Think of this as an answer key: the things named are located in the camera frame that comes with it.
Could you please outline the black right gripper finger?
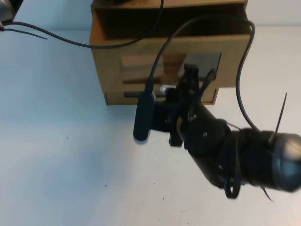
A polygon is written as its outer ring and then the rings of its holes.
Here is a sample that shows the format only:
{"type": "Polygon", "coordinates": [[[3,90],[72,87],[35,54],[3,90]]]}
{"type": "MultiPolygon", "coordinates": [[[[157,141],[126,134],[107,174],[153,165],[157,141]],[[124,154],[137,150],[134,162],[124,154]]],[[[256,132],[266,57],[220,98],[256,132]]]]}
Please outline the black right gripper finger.
{"type": "Polygon", "coordinates": [[[216,78],[216,70],[212,68],[203,80],[203,84],[200,87],[200,94],[204,94],[204,91],[207,89],[210,83],[215,80],[215,78],[216,78]]]}

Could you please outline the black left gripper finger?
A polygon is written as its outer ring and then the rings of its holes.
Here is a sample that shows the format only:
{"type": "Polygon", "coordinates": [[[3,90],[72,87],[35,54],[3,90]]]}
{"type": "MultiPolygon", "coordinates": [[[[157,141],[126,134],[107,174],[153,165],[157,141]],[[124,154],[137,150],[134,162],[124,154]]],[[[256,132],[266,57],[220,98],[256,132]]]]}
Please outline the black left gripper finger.
{"type": "Polygon", "coordinates": [[[199,68],[193,64],[184,64],[184,73],[178,82],[178,89],[185,94],[197,94],[199,92],[198,81],[199,68]]]}

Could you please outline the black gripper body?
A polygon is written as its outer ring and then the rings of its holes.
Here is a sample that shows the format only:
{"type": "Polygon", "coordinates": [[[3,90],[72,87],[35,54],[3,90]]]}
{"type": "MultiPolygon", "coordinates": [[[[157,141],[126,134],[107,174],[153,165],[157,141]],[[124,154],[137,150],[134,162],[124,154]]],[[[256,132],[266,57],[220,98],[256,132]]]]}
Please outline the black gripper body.
{"type": "Polygon", "coordinates": [[[238,138],[226,121],[215,118],[200,98],[205,85],[178,83],[168,91],[170,145],[184,146],[205,178],[236,199],[241,188],[238,138]]]}

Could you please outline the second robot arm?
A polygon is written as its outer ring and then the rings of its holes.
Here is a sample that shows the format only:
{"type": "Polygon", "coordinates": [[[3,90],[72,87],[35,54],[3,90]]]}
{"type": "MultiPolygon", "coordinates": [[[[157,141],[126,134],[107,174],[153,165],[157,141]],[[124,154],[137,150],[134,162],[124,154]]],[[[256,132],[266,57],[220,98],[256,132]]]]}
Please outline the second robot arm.
{"type": "Polygon", "coordinates": [[[23,0],[0,0],[0,25],[12,22],[19,11],[23,0]]]}

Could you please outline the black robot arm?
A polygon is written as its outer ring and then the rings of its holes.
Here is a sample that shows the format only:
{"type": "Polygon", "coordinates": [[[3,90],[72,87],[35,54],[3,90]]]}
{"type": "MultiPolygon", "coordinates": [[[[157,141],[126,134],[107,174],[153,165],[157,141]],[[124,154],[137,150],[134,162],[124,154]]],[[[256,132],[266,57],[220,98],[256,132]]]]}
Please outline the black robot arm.
{"type": "Polygon", "coordinates": [[[186,64],[177,84],[181,103],[176,132],[205,178],[238,197],[242,185],[295,192],[301,187],[301,138],[296,134],[232,130],[215,118],[200,99],[213,79],[198,83],[198,67],[186,64]]]}

